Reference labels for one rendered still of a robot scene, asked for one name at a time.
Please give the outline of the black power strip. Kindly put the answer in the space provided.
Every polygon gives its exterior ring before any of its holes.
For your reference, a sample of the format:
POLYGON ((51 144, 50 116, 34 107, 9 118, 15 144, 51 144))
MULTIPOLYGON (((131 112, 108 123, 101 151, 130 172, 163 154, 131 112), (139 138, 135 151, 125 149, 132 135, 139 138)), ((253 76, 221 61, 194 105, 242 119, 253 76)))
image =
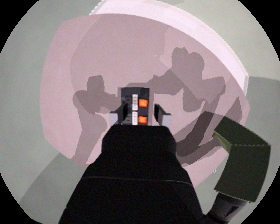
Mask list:
POLYGON ((148 125, 150 88, 121 88, 121 105, 128 103, 124 125, 148 125))

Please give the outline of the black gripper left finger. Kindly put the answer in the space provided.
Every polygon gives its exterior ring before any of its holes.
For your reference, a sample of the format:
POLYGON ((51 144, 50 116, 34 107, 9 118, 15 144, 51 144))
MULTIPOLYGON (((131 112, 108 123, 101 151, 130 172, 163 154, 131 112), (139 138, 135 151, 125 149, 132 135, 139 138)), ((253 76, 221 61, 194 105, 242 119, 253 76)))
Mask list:
POLYGON ((121 124, 128 114, 128 103, 123 103, 117 110, 109 113, 110 127, 114 124, 121 124))

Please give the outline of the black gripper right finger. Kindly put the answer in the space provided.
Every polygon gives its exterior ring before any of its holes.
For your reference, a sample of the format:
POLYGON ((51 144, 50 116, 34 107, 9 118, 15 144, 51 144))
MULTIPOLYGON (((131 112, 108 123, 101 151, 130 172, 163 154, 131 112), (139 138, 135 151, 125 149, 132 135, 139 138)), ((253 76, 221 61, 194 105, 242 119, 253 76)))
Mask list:
POLYGON ((159 104, 154 105, 154 117, 159 126, 166 126, 170 130, 172 115, 166 113, 159 104))

